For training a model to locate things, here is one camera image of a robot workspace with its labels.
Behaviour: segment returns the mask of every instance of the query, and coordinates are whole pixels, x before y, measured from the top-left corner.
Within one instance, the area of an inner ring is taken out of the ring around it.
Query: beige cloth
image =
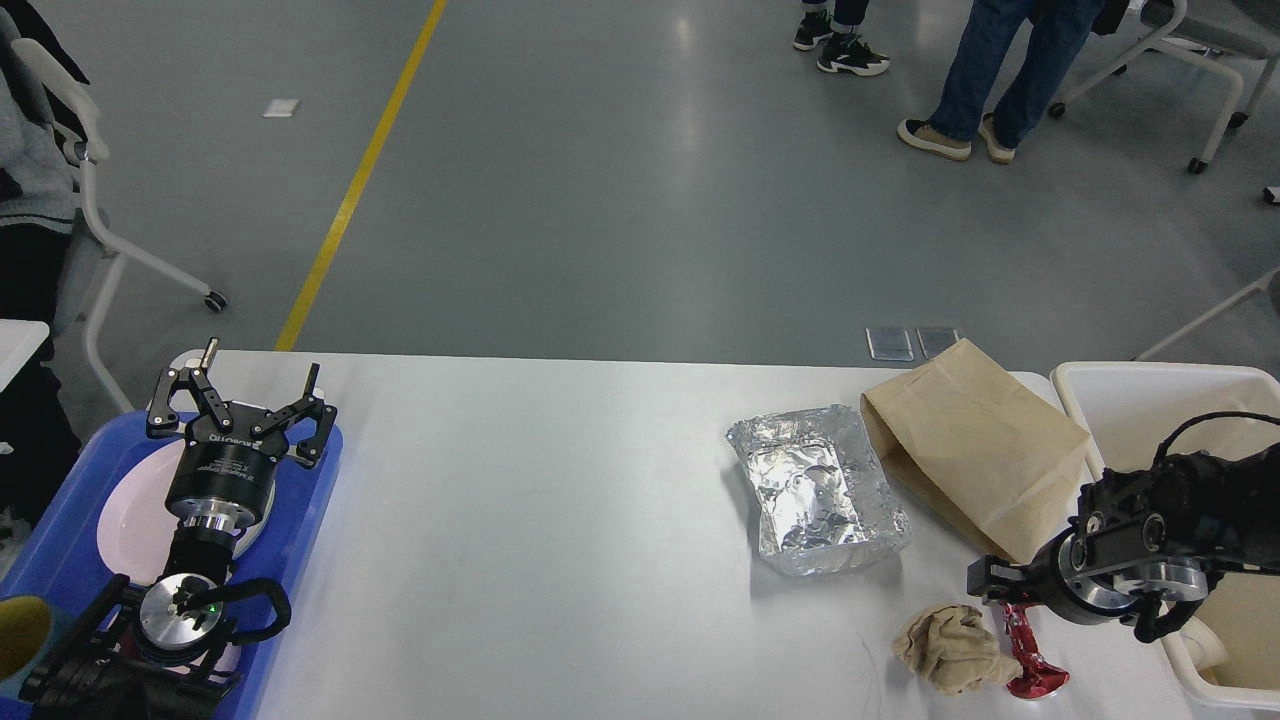
[[[968,605],[938,605],[916,615],[893,639],[893,655],[942,694],[974,691],[984,680],[1005,684],[1023,674],[982,626],[982,612]]]

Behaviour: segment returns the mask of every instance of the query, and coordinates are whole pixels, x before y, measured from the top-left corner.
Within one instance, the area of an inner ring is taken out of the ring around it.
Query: beige shoe
[[[978,126],[978,136],[987,143],[987,156],[991,158],[992,163],[1007,165],[1014,161],[1014,152],[1016,150],[1010,150],[996,140],[995,113],[987,113],[982,117],[982,124]]]
[[[897,126],[897,138],[916,150],[942,155],[947,160],[955,160],[957,163],[968,160],[969,152],[973,150],[972,142],[951,140],[941,132],[931,128],[929,123],[925,120],[902,120],[901,124]]]

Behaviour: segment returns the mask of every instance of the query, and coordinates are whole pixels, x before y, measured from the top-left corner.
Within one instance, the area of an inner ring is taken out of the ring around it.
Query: person's leg
[[[804,0],[804,19],[796,28],[796,37],[791,46],[796,50],[813,50],[819,42],[831,37],[831,13],[827,12],[827,0]]]
[[[54,372],[32,360],[0,391],[0,509],[13,505],[32,525],[79,455],[60,388]]]
[[[836,6],[831,13],[831,29],[842,35],[860,32],[858,26],[867,18],[867,6],[870,0],[835,0]]]
[[[1036,0],[974,0],[942,99],[929,115],[931,128],[959,142],[973,141],[1005,54],[1034,5]]]
[[[68,243],[68,236],[38,225],[0,228],[0,318],[52,322]],[[46,342],[0,392],[0,509],[13,503],[32,524],[81,445],[58,401],[61,384],[41,365],[52,354]]]
[[[861,24],[869,0],[835,0],[831,15],[831,38],[818,58],[818,69],[828,73],[878,76],[888,69],[890,59],[870,49],[863,40]]]
[[[996,105],[996,140],[1018,147],[1042,117],[1066,70],[1084,47],[1106,0],[1059,0],[1032,29],[1027,59]]]

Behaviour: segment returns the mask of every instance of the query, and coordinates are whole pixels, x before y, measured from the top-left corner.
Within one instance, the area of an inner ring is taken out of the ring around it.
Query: yellow line
[[[342,245],[342,236],[347,233],[351,217],[356,213],[356,205],[360,204],[360,196],[365,192],[369,176],[372,174],[374,165],[378,164],[378,156],[383,152],[387,136],[390,135],[392,126],[396,124],[396,115],[399,114],[401,104],[404,102],[404,95],[408,92],[408,87],[413,85],[417,65],[422,61],[422,54],[426,53],[426,46],[431,42],[431,35],[435,33],[435,26],[440,23],[440,14],[444,13],[447,3],[448,0],[435,0],[435,4],[431,6],[431,14],[426,17],[422,32],[419,33],[417,42],[413,44],[413,51],[410,53],[408,60],[404,63],[404,69],[401,70],[401,77],[396,81],[396,90],[392,91],[392,97],[387,101],[387,108],[383,109],[383,117],[378,120],[378,129],[374,131],[374,137],[369,140],[369,146],[365,147],[365,156],[360,160],[356,176],[351,178],[351,184],[347,186],[347,196],[342,199],[338,214],[334,217],[333,224],[329,225],[329,234],[325,236],[324,245],[320,246],[320,252],[316,254],[316,260],[311,265],[311,272],[307,273],[307,279],[302,283],[302,291],[298,292],[297,300],[293,301],[293,310],[289,311],[289,318],[284,320],[280,337],[275,341],[275,350],[293,350],[293,346],[298,342],[302,325],[307,322],[307,314],[311,313],[311,304],[315,302],[325,274],[329,273],[329,265],[333,264],[333,258],[338,254],[338,246]]]

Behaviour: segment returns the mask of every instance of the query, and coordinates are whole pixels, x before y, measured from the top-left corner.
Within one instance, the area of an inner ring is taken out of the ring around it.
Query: chair leg
[[[1100,82],[1111,77],[1112,73],[1119,70],[1121,67],[1132,63],[1135,58],[1138,58],[1138,55],[1142,55],[1148,49],[1156,47],[1156,44],[1158,44],[1161,40],[1165,38],[1165,36],[1172,32],[1174,28],[1183,22],[1184,17],[1187,17],[1187,0],[1175,0],[1174,15],[1172,18],[1169,19],[1167,23],[1151,31],[1142,40],[1139,40],[1137,45],[1121,53],[1119,58],[1107,63],[1106,67],[1089,76],[1088,79],[1085,79],[1084,82],[1071,87],[1071,90],[1069,90],[1065,95],[1061,96],[1059,102],[1066,104],[1083,96],[1094,85],[1098,85]]]
[[[1164,350],[1164,348],[1169,347],[1170,345],[1178,342],[1179,340],[1187,337],[1196,328],[1199,328],[1204,323],[1208,323],[1210,320],[1217,318],[1222,313],[1226,313],[1231,307],[1235,307],[1240,302],[1244,302],[1245,300],[1248,300],[1249,297],[1252,297],[1254,293],[1266,291],[1267,283],[1271,282],[1271,279],[1276,275],[1276,273],[1280,273],[1280,268],[1276,268],[1276,269],[1271,270],[1270,273],[1262,275],[1257,281],[1254,281],[1254,282],[1244,286],[1240,290],[1240,292],[1236,292],[1231,297],[1228,297],[1222,302],[1219,302],[1217,305],[1215,305],[1211,310],[1208,310],[1207,313],[1204,313],[1199,318],[1196,318],[1194,320],[1187,323],[1181,328],[1174,331],[1172,333],[1170,333],[1167,337],[1165,337],[1164,340],[1161,340],[1156,345],[1152,345],[1147,350],[1144,350],[1140,354],[1138,354],[1138,356],[1134,357],[1134,360],[1142,361],[1142,360],[1149,359],[1152,355],[1160,352],[1161,350]]]
[[[133,405],[129,402],[128,396],[124,395],[124,391],[120,389],[120,384],[108,372],[97,351],[97,333],[102,329],[102,322],[106,320],[106,313],[110,310],[111,300],[115,297],[115,288],[120,286],[120,274],[124,273],[125,263],[125,256],[120,254],[115,254],[108,260],[102,286],[99,288],[97,297],[93,299],[93,305],[90,307],[88,318],[84,320],[84,357],[88,360],[90,369],[93,370],[93,377],[97,378],[97,382],[102,383],[106,395],[111,397],[115,407],[120,413],[132,413]]]
[[[184,284],[191,290],[198,292],[201,296],[207,296],[211,292],[209,283],[192,275],[191,273],[173,265],[166,260],[161,260],[155,255],[142,250],[137,245],[124,240],[123,237],[113,233],[106,228],[97,211],[97,173],[93,168],[92,160],[84,160],[81,163],[81,196],[82,196],[82,210],[84,213],[84,220],[88,223],[90,229],[102,245],[110,247],[116,252],[123,252],[129,258],[133,258],[138,263],[151,268],[152,270],[165,275],[179,284]]]
[[[1156,47],[1166,55],[1171,55],[1184,63],[1190,63],[1192,65],[1204,68],[1211,73],[1219,74],[1226,78],[1230,85],[1226,94],[1226,102],[1222,104],[1222,110],[1217,114],[1217,120],[1213,122],[1213,129],[1210,131],[1208,141],[1204,143],[1204,151],[1201,152],[1199,158],[1192,159],[1192,165],[1196,165],[1198,161],[1201,164],[1201,169],[1203,169],[1203,165],[1211,163],[1213,160],[1213,155],[1217,154],[1217,146],[1222,142],[1222,135],[1226,133],[1226,126],[1231,122],[1235,106],[1239,105],[1240,95],[1244,92],[1244,78],[1233,68],[1167,42],[1161,42]]]
[[[1280,58],[1271,58],[1267,60],[1267,67],[1262,68],[1262,74],[1258,76],[1258,83],[1253,86],[1253,95],[1249,96],[1249,104],[1244,108],[1244,115],[1249,117],[1254,110],[1258,109],[1258,101],[1262,100],[1262,94],[1267,91],[1267,85],[1271,82],[1271,73],[1276,72],[1276,61]]]

